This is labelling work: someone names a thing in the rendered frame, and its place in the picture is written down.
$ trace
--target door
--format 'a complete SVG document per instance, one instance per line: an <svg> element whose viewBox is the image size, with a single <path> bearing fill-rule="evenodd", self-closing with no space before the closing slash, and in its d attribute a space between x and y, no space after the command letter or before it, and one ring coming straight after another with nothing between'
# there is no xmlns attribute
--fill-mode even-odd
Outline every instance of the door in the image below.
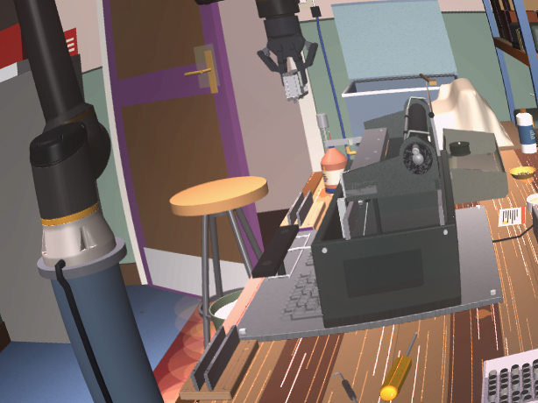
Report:
<svg viewBox="0 0 538 403"><path fill-rule="evenodd" d="M137 263L150 285L200 295L202 220L174 216L169 200L207 181L249 174L218 4L103 0L103 15ZM212 52L216 94L198 75L185 76L205 68L195 55L204 50ZM244 212L262 246L255 206ZM222 265L224 289L242 286L246 274L226 216L217 228L221 260L236 263Z"/></svg>

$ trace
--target blue shelf frame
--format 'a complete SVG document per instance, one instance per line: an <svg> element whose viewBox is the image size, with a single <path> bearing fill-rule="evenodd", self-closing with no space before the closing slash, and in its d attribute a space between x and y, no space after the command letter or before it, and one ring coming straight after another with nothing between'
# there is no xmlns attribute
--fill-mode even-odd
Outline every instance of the blue shelf frame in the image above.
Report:
<svg viewBox="0 0 538 403"><path fill-rule="evenodd" d="M485 15L487 16L488 22L490 23L490 29L492 30L492 36L497 38L499 36L499 30L497 28L497 22L493 16L492 5L490 0L482 0L485 8ZM523 47L527 55L530 54L528 58L528 64L530 65L530 76L533 83L534 97L536 97L536 80L538 79L538 57L533 57L536 54L536 49L534 48L533 34L530 31L530 24L527 18L527 11L525 10L525 4L523 0L513 0L513 7L515 9L515 14L520 23L521 36L523 41ZM500 72L502 74L502 79L505 84L506 99L508 101L508 109L510 110L510 118L515 123L515 116L513 112L515 111L515 105L513 103L513 92L512 86L510 85L510 77L508 76L508 69L506 68L506 61L504 52L495 47L497 51L497 57L499 58Z"/></svg>

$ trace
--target green bucket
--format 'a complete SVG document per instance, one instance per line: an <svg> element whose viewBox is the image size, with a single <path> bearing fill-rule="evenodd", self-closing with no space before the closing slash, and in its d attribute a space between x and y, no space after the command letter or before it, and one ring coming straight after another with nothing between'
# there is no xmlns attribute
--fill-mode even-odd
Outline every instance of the green bucket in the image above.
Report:
<svg viewBox="0 0 538 403"><path fill-rule="evenodd" d="M219 298L215 302L213 302L212 305L209 306L209 314L211 315L211 320L213 321L213 324L215 325L215 329L219 329L221 326L223 326L223 323L226 319L218 318L215 316L216 311L218 311L220 308L231 304L234 300L237 300L239 298L239 295L243 290L236 291L235 293L229 293L228 295L224 295L222 298Z"/></svg>

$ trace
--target paper tag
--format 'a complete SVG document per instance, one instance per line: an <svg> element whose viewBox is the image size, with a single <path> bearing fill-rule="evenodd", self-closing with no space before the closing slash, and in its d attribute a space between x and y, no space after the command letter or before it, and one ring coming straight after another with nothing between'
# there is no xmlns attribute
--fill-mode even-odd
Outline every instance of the paper tag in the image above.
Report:
<svg viewBox="0 0 538 403"><path fill-rule="evenodd" d="M525 223L525 208L501 209L499 211L499 227L520 225Z"/></svg>

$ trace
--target door panel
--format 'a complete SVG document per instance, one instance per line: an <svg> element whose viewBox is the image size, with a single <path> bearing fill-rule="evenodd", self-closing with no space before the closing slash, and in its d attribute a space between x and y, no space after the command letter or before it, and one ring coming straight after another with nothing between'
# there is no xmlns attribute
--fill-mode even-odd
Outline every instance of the door panel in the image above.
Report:
<svg viewBox="0 0 538 403"><path fill-rule="evenodd" d="M203 45L195 0L110 0L117 78L195 64Z"/></svg>
<svg viewBox="0 0 538 403"><path fill-rule="evenodd" d="M148 248L202 254L200 217L172 215L170 198L228 178L212 95L122 108L138 212ZM227 217L217 218L220 258L241 262Z"/></svg>

